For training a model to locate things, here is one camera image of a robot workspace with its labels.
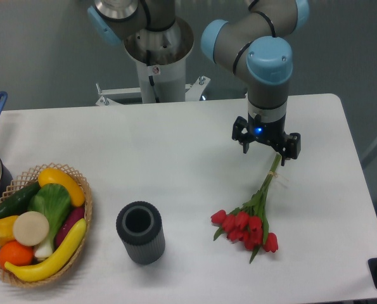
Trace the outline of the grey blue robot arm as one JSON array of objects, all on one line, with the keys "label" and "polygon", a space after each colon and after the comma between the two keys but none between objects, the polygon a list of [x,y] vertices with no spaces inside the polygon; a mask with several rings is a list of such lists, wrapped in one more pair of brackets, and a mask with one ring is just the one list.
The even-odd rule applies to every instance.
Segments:
[{"label": "grey blue robot arm", "polygon": [[[282,160],[296,159],[301,137],[284,130],[293,54],[285,37],[305,24],[307,1],[249,1],[237,23],[210,22],[200,47],[213,63],[248,89],[248,115],[233,124],[232,138],[244,151],[250,143],[272,147]],[[184,101],[191,27],[176,15],[174,1],[95,1],[87,14],[108,44],[121,44],[135,61],[144,103]]]}]

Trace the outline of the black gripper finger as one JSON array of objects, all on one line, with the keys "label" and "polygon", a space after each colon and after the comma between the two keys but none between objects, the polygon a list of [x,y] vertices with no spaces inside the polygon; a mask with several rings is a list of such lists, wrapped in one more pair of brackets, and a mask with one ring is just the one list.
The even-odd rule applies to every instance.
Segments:
[{"label": "black gripper finger", "polygon": [[284,146],[281,149],[281,166],[284,166],[287,160],[297,160],[301,151],[301,135],[293,132],[284,135]]},{"label": "black gripper finger", "polygon": [[232,140],[238,141],[247,154],[249,145],[252,142],[252,135],[247,131],[248,122],[245,118],[238,116],[233,123]]}]

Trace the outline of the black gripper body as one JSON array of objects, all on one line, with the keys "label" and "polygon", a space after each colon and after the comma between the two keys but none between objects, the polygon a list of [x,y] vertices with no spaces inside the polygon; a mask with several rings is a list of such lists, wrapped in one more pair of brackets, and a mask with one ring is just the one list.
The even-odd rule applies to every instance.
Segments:
[{"label": "black gripper body", "polygon": [[283,153],[287,138],[284,131],[285,118],[286,116],[284,115],[275,122],[261,122],[258,115],[252,118],[248,114],[247,133],[245,134],[245,141],[243,143],[243,152],[247,153],[250,143],[257,141],[258,143],[272,147],[278,153]]}]

